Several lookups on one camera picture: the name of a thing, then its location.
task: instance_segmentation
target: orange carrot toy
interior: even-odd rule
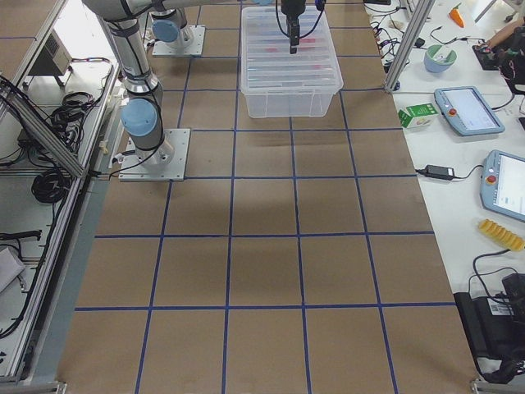
[[[456,7],[452,8],[449,12],[449,16],[450,16],[450,19],[452,19],[452,21],[456,22],[456,25],[458,25],[459,27],[465,27],[465,22],[463,21],[463,18],[461,17],[461,14],[459,13],[459,6],[461,5],[458,4]]]

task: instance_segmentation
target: clear plastic container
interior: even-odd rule
[[[279,18],[286,31],[285,16]],[[308,33],[319,11],[306,7],[299,17]],[[324,117],[343,87],[330,29],[323,14],[316,29],[290,55],[290,41],[280,31],[274,7],[246,7],[242,12],[240,91],[251,117]]]

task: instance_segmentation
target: bowl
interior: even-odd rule
[[[443,45],[432,45],[425,52],[424,63],[427,71],[443,72],[450,66],[452,66],[458,58],[458,55],[454,50],[450,50],[450,52],[445,57],[439,56],[438,52],[441,50],[442,47]]]

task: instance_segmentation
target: green and white box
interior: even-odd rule
[[[431,103],[412,105],[398,112],[401,126],[407,129],[430,125],[437,115],[438,111]]]

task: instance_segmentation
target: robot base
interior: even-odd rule
[[[190,56],[201,56],[203,54],[204,46],[204,32],[206,30],[205,26],[197,25],[190,26],[194,34],[194,42],[188,45],[185,48],[173,48],[163,43],[162,41],[157,41],[155,47],[153,48],[154,57],[190,57]]]
[[[183,181],[186,169],[186,159],[188,158],[189,129],[165,129],[165,138],[175,149],[171,161],[158,167],[145,167],[139,165],[123,170],[119,174],[121,181]],[[131,139],[128,140],[127,150],[135,149],[135,144]],[[131,167],[139,160],[135,155],[125,156],[122,168]]]

